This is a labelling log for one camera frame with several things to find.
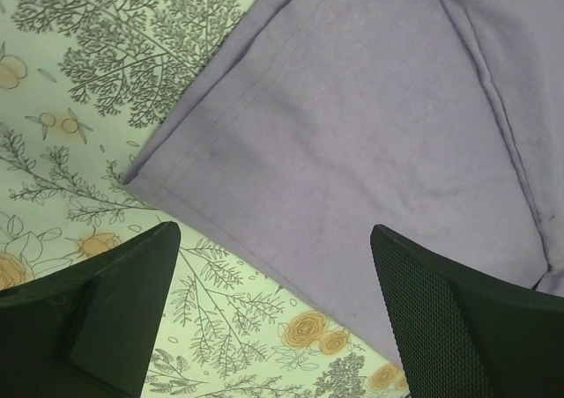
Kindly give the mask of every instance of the purple cloth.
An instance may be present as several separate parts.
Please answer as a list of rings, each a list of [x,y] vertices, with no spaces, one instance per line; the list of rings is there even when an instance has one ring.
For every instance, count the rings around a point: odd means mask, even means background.
[[[375,224],[514,284],[547,267],[468,50],[440,0],[258,0],[126,188],[397,363]]]

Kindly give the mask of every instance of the yellow flower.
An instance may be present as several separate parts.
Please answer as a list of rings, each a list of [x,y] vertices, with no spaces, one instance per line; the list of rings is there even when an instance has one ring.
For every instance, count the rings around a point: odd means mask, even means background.
[[[292,348],[307,348],[317,341],[327,328],[327,318],[310,311],[294,317],[284,332],[284,342]]]
[[[337,354],[346,347],[349,338],[350,336],[343,331],[325,332],[321,337],[319,350],[328,356]]]
[[[16,256],[0,252],[0,291],[33,280],[32,268]]]
[[[95,233],[86,240],[78,241],[78,251],[87,259],[102,254],[121,244],[114,233]]]
[[[407,378],[405,377],[405,373],[402,372],[399,379],[396,380],[395,387],[396,387],[396,390],[398,390],[398,391],[407,390],[408,385],[407,385]]]
[[[19,85],[19,80],[27,77],[27,66],[15,55],[4,54],[4,44],[0,47],[0,88],[11,90]]]
[[[382,391],[394,383],[398,374],[399,370],[397,367],[392,363],[388,363],[370,377],[368,387],[372,391]]]

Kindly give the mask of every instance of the printed tablecloth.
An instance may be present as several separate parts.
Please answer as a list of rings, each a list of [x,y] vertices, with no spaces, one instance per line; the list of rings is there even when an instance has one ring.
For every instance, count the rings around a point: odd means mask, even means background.
[[[254,0],[0,0],[0,290],[171,217],[123,172]],[[405,376],[182,225],[143,396],[396,398]]]

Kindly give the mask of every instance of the stitching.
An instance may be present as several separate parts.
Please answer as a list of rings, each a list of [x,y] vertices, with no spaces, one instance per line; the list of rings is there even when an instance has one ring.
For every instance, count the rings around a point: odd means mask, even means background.
[[[182,180],[183,175],[190,170],[190,168],[195,165],[197,163],[197,160],[204,155],[204,153],[206,152],[206,150],[208,150],[210,147],[212,147],[215,143],[217,143],[221,137],[223,137],[223,135],[226,133],[227,129],[239,118],[239,116],[241,116],[241,114],[247,110],[262,94],[264,94],[273,84],[274,82],[278,79],[279,75],[282,73],[282,70],[285,68],[286,64],[288,63],[288,61],[290,60],[290,58],[292,57],[293,53],[300,48],[301,45],[303,45],[303,43],[306,42],[307,39],[309,39],[309,37],[311,37],[311,35],[313,35],[317,29],[321,26],[322,22],[325,20],[325,17],[327,16],[327,14],[330,12],[330,10],[332,9],[333,5],[337,2],[338,0],[333,1],[333,3],[331,4],[331,6],[329,7],[329,9],[322,15],[321,19],[319,20],[319,22],[317,23],[317,25],[314,27],[314,29],[307,34],[302,41],[297,44],[288,54],[288,56],[286,57],[286,59],[284,60],[284,62],[280,65],[280,68],[278,69],[278,72],[276,73],[275,77],[270,81],[270,83],[268,85],[266,85],[262,91],[260,91],[257,95],[255,95],[255,97],[253,97],[253,99],[236,115],[234,116],[234,118],[221,130],[221,132],[219,132],[216,136],[216,138],[214,140],[212,140],[207,146],[206,148],[200,153],[198,154],[195,158],[193,158],[192,160],[192,164],[189,165],[188,167],[186,167],[184,170],[182,170],[182,173],[179,175],[178,179],[176,182],[174,182],[171,186],[169,186],[168,188],[165,188],[165,190],[167,191],[167,193],[170,193],[171,189],[174,189],[174,187],[176,187],[176,185]],[[167,197],[167,194],[165,194],[163,197],[161,197],[160,199],[158,199],[157,204],[161,203],[165,198]]]
[[[511,124],[509,123],[509,118],[508,118],[507,109],[506,109],[506,107],[505,107],[505,102],[503,101],[503,98],[502,98],[502,96],[500,95],[500,92],[499,92],[499,90],[498,90],[498,88],[497,88],[497,85],[496,85],[495,82],[494,82],[494,78],[492,77],[492,73],[490,72],[490,69],[489,69],[489,67],[488,67],[488,65],[487,65],[487,60],[486,60],[486,57],[484,56],[484,53],[482,52],[482,47],[481,47],[479,38],[478,38],[478,36],[477,36],[477,32],[476,32],[476,28],[475,28],[475,26],[474,26],[474,23],[472,22],[472,20],[471,20],[471,18],[470,18],[470,14],[468,13],[468,11],[467,11],[465,8],[463,8],[463,11],[464,11],[464,15],[465,15],[466,18],[468,19],[468,23],[469,23],[469,25],[470,25],[470,28],[472,29],[472,34],[473,34],[473,36],[474,36],[474,40],[476,41],[476,44],[477,44],[477,46],[478,46],[478,52],[480,53],[480,55],[482,56],[482,59],[483,59],[483,61],[484,61],[484,65],[485,65],[485,67],[486,67],[485,73],[487,73],[487,75],[488,75],[488,77],[489,77],[489,81],[490,81],[490,83],[492,84],[493,91],[495,92],[496,98],[497,98],[497,99],[500,101],[500,103],[501,103],[502,114],[503,114],[503,117],[504,117],[505,122],[506,122],[507,127],[508,127],[508,131],[509,131],[509,135],[510,135],[510,138],[511,138],[511,142],[512,142],[513,147],[515,148],[515,151],[516,151],[516,156],[517,156],[517,160],[518,160],[518,165],[519,165],[519,166],[521,167],[521,169],[522,169],[521,172],[522,172],[522,174],[523,174],[523,181],[524,181],[524,184],[526,185],[526,188],[527,188],[527,189],[529,190],[529,192],[530,192],[530,193],[529,193],[529,196],[531,197],[531,203],[529,204],[529,209],[531,210],[533,219],[534,219],[534,221],[535,221],[535,226],[537,227],[538,234],[539,234],[539,236],[540,236],[540,242],[541,242],[542,248],[543,248],[543,255],[544,255],[544,257],[545,257],[546,264],[547,264],[547,266],[548,266],[548,270],[550,271],[550,270],[553,269],[553,266],[552,266],[552,264],[550,263],[550,261],[548,260],[548,253],[547,253],[547,249],[546,249],[545,235],[543,234],[543,230],[542,230],[542,223],[541,223],[541,220],[540,220],[540,219],[541,219],[541,218],[540,218],[540,213],[539,213],[539,211],[538,211],[538,206],[537,206],[537,203],[536,203],[536,201],[535,201],[535,197],[534,197],[534,195],[532,194],[532,191],[531,191],[531,184],[529,183],[529,178],[528,178],[528,176],[527,176],[526,171],[524,170],[523,158],[521,157],[521,152],[519,151],[519,149],[518,149],[518,147],[517,147],[517,142],[516,142],[516,139],[515,139],[515,134],[514,134],[514,132],[513,132],[513,128],[512,128],[512,126],[511,126]]]
[[[315,8],[312,10],[312,12],[309,14],[310,16],[315,14],[317,12],[317,10],[319,9],[319,7],[322,5],[324,0],[320,0],[319,3],[315,6]],[[274,62],[276,61],[276,58],[278,57],[278,55],[280,55],[280,53],[282,52],[282,50],[284,49],[284,47],[286,46],[286,44],[288,44],[300,31],[301,29],[306,26],[308,24],[308,18],[305,18],[305,21],[303,24],[301,24],[297,30],[295,30],[287,39],[286,41],[282,44],[282,46],[280,46],[280,48],[277,50],[277,52],[274,54],[274,56],[271,59],[271,62],[268,64],[268,66],[266,67],[266,70],[264,71],[263,75],[261,75],[249,88],[247,88],[247,90],[245,90],[244,92],[242,92],[239,97],[237,97],[237,99],[235,99],[231,105],[229,105],[229,107],[222,112],[220,115],[218,115],[218,117],[215,119],[215,121],[211,124],[211,126],[202,134],[202,136],[200,137],[200,139],[194,144],[194,146],[185,153],[184,157],[188,157],[197,147],[198,145],[200,145],[206,138],[207,134],[213,130],[213,128],[222,120],[223,116],[225,116],[233,107],[235,107],[238,103],[239,100],[245,95],[247,94],[247,92],[249,92],[250,90],[252,90],[255,86],[257,86],[264,77],[266,77],[269,73],[269,69],[272,67],[272,65],[274,64]],[[233,123],[234,119],[233,118],[227,126],[229,126],[231,123]],[[172,169],[170,169],[170,171],[168,172],[168,175],[165,177],[165,179],[162,182],[157,182],[157,187],[158,189],[164,188],[165,184],[167,183],[167,181],[170,179],[171,175],[173,174],[174,170],[176,168],[178,168],[178,166],[180,166],[183,163],[183,160],[180,160],[176,165],[174,165],[174,167]],[[190,165],[188,168],[184,169],[182,171],[182,174],[185,174],[190,168],[192,167],[192,165]],[[159,199],[157,201],[157,203],[160,203],[165,197],[162,197],[161,199]]]
[[[313,302],[313,300],[311,300],[310,298],[305,298],[308,296],[308,294],[304,293],[301,288],[298,288],[293,282],[291,282],[286,276],[280,274],[280,272],[278,272],[276,269],[274,269],[269,263],[266,262],[265,259],[262,259],[261,257],[259,257],[258,255],[256,255],[255,253],[253,253],[250,249],[248,249],[245,245],[243,245],[242,243],[240,243],[239,240],[237,240],[233,235],[231,235],[229,232],[227,232],[225,229],[219,227],[218,225],[216,225],[216,223],[214,221],[212,221],[211,219],[209,219],[206,215],[204,215],[202,212],[200,212],[200,210],[196,209],[194,206],[192,206],[191,204],[187,203],[186,200],[184,200],[183,197],[180,197],[179,195],[177,195],[176,193],[172,192],[172,191],[168,191],[168,193],[176,198],[179,202],[181,202],[182,204],[184,204],[186,207],[189,207],[190,209],[192,209],[193,211],[195,211],[198,215],[200,215],[201,217],[203,217],[205,220],[207,220],[210,225],[213,225],[216,229],[218,229],[218,231],[223,232],[227,237],[229,237],[231,240],[233,240],[234,242],[236,242],[239,246],[241,246],[241,248],[245,249],[245,251],[247,251],[249,254],[251,254],[253,257],[255,257],[257,260],[263,262],[266,266],[268,266],[277,276],[279,276],[281,279],[284,279],[288,285],[290,285],[292,288],[294,288],[299,294],[301,294],[301,296],[303,298],[301,298],[302,301],[305,301],[306,303],[311,302],[312,306],[317,306],[319,307],[319,305],[315,302]]]

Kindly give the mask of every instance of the folded fabric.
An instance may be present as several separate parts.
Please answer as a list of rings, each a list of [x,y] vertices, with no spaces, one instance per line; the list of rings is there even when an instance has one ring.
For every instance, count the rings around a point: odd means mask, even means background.
[[[395,362],[375,224],[514,284],[547,268],[440,0],[258,0],[124,182]]]
[[[564,268],[564,0],[442,0],[470,50],[540,230]]]

